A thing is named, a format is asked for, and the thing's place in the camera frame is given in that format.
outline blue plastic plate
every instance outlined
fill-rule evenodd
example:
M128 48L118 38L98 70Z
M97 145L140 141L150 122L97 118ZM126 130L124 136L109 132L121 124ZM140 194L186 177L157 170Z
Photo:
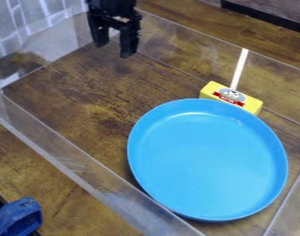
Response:
M287 154L275 132L223 101L176 100L149 111L130 133L128 155L149 195L197 220L251 216L287 182Z

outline yellow box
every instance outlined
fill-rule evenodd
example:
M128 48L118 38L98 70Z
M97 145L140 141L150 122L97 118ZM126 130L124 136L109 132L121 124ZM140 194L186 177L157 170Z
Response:
M235 106L245 109L253 114L259 114L263 107L263 101L257 100L244 93L223 86L221 84L210 81L204 89L200 91L201 99L221 100L233 104Z

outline blue object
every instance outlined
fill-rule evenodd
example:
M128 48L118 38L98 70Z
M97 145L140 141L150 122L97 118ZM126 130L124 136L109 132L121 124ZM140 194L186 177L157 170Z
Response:
M269 126L216 100L176 100L149 111L130 133L128 156L149 195L197 220L260 212L288 178L287 153Z
M27 236L41 224L41 205L31 197L2 206L0 236Z

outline transparent acrylic enclosure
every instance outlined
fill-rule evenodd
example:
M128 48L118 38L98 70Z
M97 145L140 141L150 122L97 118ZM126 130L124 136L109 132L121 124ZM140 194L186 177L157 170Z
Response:
M140 12L144 20L137 54L186 76L185 82L169 78L170 89L186 83L198 92L210 80L229 86L243 48ZM20 52L0 58L0 124L145 235L300 235L300 69L251 52L237 88L264 101L260 118L281 136L291 166L284 192L256 216L221 224L201 223L169 212L101 164L98 157L93 158L38 119L38 111L20 106L7 94L8 84L30 79L27 75L89 43L86 14L81 14L34 35ZM114 67L109 63L103 68Z

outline white stick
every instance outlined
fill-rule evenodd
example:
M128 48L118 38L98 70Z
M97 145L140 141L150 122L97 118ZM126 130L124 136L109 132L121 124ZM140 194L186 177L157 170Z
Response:
M240 60L236 66L232 83L231 83L231 89L233 90L237 89L237 85L239 85L243 70L244 70L247 56L248 56L248 49L244 48L241 52Z

